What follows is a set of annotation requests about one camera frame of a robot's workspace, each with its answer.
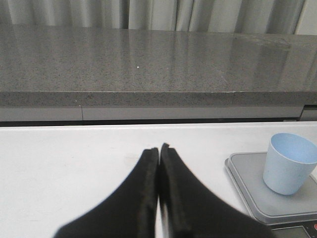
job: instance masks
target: digital scale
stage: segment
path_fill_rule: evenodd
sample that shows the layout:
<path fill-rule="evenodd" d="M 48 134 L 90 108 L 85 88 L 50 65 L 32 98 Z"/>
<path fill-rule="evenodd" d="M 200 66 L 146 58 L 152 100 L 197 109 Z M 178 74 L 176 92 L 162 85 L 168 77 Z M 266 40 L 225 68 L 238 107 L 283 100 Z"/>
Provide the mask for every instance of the digital scale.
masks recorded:
<path fill-rule="evenodd" d="M 263 181 L 266 152 L 236 153 L 225 161 L 251 217 L 278 238 L 317 238 L 317 181 L 310 175 L 293 195 L 272 191 Z"/>

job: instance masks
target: gray curtain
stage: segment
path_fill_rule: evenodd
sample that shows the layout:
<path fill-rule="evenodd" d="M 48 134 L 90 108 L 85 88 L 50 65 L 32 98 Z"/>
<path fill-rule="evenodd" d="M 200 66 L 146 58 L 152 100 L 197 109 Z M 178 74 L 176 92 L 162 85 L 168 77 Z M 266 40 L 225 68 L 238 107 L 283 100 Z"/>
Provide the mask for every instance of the gray curtain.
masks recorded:
<path fill-rule="evenodd" d="M 317 0 L 0 0 L 0 23 L 317 34 Z"/>

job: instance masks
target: white curtain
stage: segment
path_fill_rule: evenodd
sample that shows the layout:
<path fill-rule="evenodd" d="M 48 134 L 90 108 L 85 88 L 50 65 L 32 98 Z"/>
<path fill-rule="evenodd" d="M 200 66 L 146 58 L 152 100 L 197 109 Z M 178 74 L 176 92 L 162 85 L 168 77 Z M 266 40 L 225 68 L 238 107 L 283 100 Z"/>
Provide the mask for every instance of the white curtain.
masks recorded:
<path fill-rule="evenodd" d="M 0 0 L 0 23 L 317 34 L 317 0 Z"/>

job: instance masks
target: scale platform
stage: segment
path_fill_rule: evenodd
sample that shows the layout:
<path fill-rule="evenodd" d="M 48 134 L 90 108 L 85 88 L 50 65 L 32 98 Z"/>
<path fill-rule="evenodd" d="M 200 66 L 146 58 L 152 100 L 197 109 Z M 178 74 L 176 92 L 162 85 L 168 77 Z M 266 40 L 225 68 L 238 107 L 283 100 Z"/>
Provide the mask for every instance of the scale platform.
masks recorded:
<path fill-rule="evenodd" d="M 237 153 L 225 162 L 250 215 L 270 226 L 317 220 L 316 179 L 310 175 L 293 195 L 278 194 L 263 181 L 265 157 L 266 152 Z"/>

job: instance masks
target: light blue cup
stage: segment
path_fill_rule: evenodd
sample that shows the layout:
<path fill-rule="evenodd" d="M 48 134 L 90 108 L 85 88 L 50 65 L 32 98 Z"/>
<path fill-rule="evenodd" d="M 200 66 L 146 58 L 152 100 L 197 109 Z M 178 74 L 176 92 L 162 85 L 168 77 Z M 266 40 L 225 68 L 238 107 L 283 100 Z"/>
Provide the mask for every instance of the light blue cup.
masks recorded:
<path fill-rule="evenodd" d="M 269 143 L 263 180 L 273 191 L 291 195 L 317 165 L 317 146 L 295 134 L 275 134 Z"/>

